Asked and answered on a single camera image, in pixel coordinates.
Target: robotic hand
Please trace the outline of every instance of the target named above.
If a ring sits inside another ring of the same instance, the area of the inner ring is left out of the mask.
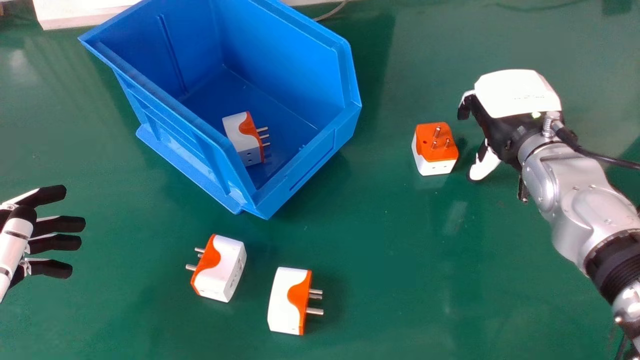
[[[6,292],[27,275],[46,275],[59,279],[71,276],[71,265],[56,260],[25,258],[47,250],[73,251],[80,248],[79,233],[85,221],[80,217],[36,218],[35,208],[60,201],[67,196],[62,185],[39,188],[0,204],[0,302]]]
[[[640,164],[583,149],[564,126],[560,99],[533,70],[486,74],[464,94],[458,119],[476,118],[485,140],[468,178],[500,162],[520,175],[518,198],[536,203],[556,250],[587,275],[612,306],[614,321],[640,349],[640,218],[598,163]]]

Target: green table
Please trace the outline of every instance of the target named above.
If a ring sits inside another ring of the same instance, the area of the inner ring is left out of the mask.
[[[482,134],[455,116],[481,74],[537,69],[586,147],[640,160],[640,3],[391,3],[326,21],[353,47],[362,116],[270,221],[232,215],[135,137],[115,77],[76,40],[85,30],[1,18],[0,199],[65,184],[67,200],[40,214],[87,227],[78,252],[47,255],[74,265],[69,280],[9,292],[0,358],[611,358],[608,305],[517,201],[514,171],[466,181]],[[413,128],[432,121],[464,147],[449,176],[413,164]],[[640,202],[638,172],[607,172]],[[197,297],[184,270],[211,233],[246,244],[229,304]],[[278,266],[312,269],[324,290],[326,314],[304,337],[269,332]]]

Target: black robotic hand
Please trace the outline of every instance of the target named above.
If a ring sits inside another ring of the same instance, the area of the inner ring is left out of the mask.
[[[48,186],[7,200],[0,205],[0,301],[6,291],[27,275],[46,275],[59,279],[71,276],[71,265],[56,260],[31,259],[48,250],[73,251],[82,240],[76,235],[84,230],[81,217],[56,216],[36,219],[35,208],[60,201],[67,196],[63,185]]]

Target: power plug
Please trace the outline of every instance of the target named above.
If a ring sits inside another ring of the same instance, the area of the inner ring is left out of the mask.
[[[311,288],[311,270],[279,267],[269,298],[269,329],[304,335],[307,314],[324,315],[324,310],[308,307],[309,299],[322,300],[322,297],[322,290]]]
[[[268,127],[256,129],[249,111],[223,117],[222,124],[227,138],[246,167],[264,162],[264,147],[271,145],[269,142],[262,142],[269,137],[266,133]]]
[[[195,250],[200,260],[197,265],[186,265],[186,268],[193,271],[191,286],[196,294],[229,302],[244,270],[244,244],[213,234],[204,249]]]
[[[458,160],[458,147],[446,122],[419,124],[411,144],[413,159],[423,176],[449,174]]]

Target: storage bin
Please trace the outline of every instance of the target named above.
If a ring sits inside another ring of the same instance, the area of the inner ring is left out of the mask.
[[[268,219],[353,135],[349,44],[279,0],[144,0],[79,37],[109,65],[137,135],[229,211]],[[268,127],[245,168],[222,118]]]

